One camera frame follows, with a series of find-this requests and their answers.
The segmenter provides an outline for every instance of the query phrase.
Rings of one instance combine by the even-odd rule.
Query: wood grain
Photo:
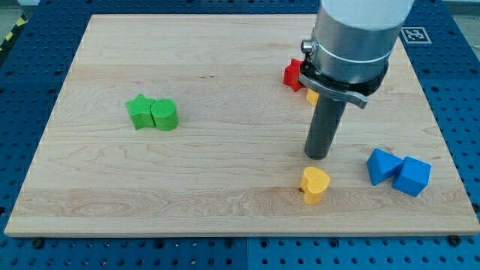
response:
[[[397,42],[366,109],[348,105],[325,160],[303,152],[313,108],[282,85],[308,16],[91,18],[5,232],[32,237],[476,234],[473,212]],[[180,125],[134,130],[125,102],[172,98]],[[433,166],[417,198],[372,187],[374,148]],[[331,176],[303,203],[302,170]]]

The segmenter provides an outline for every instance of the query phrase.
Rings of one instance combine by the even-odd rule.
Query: red block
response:
[[[304,86],[299,82],[301,60],[292,58],[290,65],[285,67],[285,74],[283,75],[283,84],[290,86],[293,91],[297,92]]]

